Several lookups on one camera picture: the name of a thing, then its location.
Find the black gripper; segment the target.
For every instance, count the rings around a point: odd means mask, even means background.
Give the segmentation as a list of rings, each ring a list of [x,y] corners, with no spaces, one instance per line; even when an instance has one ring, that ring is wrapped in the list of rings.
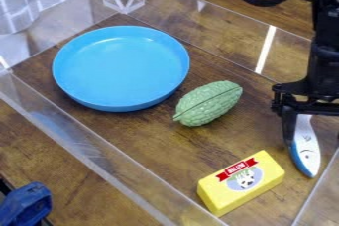
[[[275,84],[271,90],[269,108],[280,115],[283,141],[291,146],[297,114],[339,116],[339,93],[319,93],[304,79]]]

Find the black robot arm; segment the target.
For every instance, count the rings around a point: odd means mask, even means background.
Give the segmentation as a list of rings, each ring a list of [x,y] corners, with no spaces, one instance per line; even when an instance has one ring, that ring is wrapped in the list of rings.
[[[307,74],[295,82],[272,87],[271,110],[281,118],[284,143],[296,135],[301,114],[339,116],[339,0],[311,0],[315,35],[309,47]]]

